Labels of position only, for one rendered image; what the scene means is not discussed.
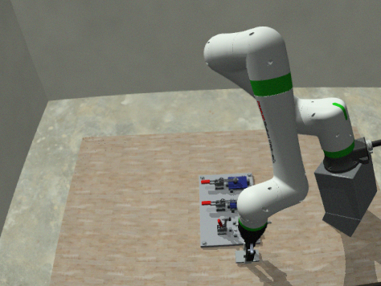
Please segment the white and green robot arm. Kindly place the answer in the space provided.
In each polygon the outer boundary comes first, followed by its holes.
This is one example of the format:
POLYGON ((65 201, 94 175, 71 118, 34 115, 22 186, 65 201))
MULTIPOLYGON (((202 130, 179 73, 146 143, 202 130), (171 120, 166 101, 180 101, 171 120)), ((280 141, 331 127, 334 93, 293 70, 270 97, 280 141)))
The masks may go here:
POLYGON ((256 99, 268 137, 273 178, 249 186, 237 199, 236 226, 246 238, 262 236, 272 223, 268 217, 307 196, 309 183, 298 134, 318 137, 325 154, 323 165, 332 174, 368 164, 373 148, 381 146, 381 140, 354 139, 343 100, 307 100, 293 94, 285 41, 270 27, 216 35, 207 42, 204 59, 210 69, 256 99))

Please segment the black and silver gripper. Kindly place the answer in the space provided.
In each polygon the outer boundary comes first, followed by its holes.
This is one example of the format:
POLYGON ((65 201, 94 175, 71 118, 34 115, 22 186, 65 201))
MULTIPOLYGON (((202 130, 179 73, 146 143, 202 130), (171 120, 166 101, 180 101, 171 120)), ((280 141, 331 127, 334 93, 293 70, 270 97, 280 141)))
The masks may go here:
MULTIPOLYGON (((240 234, 241 235, 241 234, 240 234)), ((253 249, 256 246, 256 241, 261 237, 255 238, 255 239, 248 239, 241 235, 241 237, 244 239, 244 248, 243 250, 246 250, 246 255, 244 255, 244 264, 251 264, 254 255, 256 254, 255 249, 253 249), (248 244, 248 245, 247 245, 248 244), (255 254, 254 254, 255 253, 255 254), (250 255, 251 254, 251 255, 250 255), (249 262, 247 262, 249 261, 249 262)))

